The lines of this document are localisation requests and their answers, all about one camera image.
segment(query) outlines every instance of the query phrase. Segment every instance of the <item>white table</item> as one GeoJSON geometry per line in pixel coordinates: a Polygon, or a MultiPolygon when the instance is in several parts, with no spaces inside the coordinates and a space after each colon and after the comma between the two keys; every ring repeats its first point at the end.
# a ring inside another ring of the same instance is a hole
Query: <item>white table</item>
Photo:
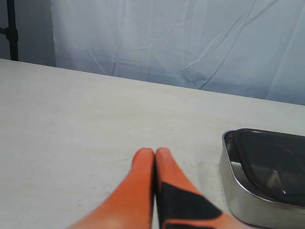
{"type": "Polygon", "coordinates": [[[0,60],[1,228],[70,225],[116,188],[142,146],[169,147],[228,211],[223,132],[305,135],[304,117],[299,105],[0,60]]]}

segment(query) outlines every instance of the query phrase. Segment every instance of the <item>metal tray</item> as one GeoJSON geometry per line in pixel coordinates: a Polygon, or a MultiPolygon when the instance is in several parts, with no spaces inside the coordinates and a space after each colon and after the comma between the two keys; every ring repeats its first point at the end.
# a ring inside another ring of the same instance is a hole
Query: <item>metal tray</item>
{"type": "MultiPolygon", "coordinates": [[[[239,220],[251,225],[274,229],[304,229],[304,207],[278,201],[248,179],[240,157],[230,143],[233,132],[223,134],[220,160],[220,173],[230,211],[239,220]]],[[[276,174],[273,173],[272,176],[276,180],[276,174]]]]}

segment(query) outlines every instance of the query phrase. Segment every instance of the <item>white cloth backdrop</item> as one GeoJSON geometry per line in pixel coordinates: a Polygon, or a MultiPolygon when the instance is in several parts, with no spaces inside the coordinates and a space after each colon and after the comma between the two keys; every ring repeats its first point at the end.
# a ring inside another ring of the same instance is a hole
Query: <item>white cloth backdrop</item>
{"type": "Polygon", "coordinates": [[[51,0],[56,65],[305,104],[304,0],[51,0]]]}

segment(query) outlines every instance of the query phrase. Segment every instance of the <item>metal stand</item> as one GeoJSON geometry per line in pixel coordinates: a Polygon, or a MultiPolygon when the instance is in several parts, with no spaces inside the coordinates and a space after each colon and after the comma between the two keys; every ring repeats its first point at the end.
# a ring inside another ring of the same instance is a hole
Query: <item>metal stand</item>
{"type": "Polygon", "coordinates": [[[10,59],[12,61],[18,60],[18,32],[16,28],[15,20],[15,2],[14,0],[6,0],[8,8],[8,21],[9,26],[7,28],[0,27],[0,33],[6,36],[10,44],[10,59]]]}

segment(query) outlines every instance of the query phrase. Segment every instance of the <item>container lid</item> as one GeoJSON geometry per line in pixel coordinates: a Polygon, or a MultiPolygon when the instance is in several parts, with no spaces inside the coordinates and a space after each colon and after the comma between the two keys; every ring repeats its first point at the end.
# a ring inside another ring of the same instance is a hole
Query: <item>container lid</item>
{"type": "Polygon", "coordinates": [[[240,129],[233,141],[247,178],[280,202],[305,207],[305,137],[240,129]]]}

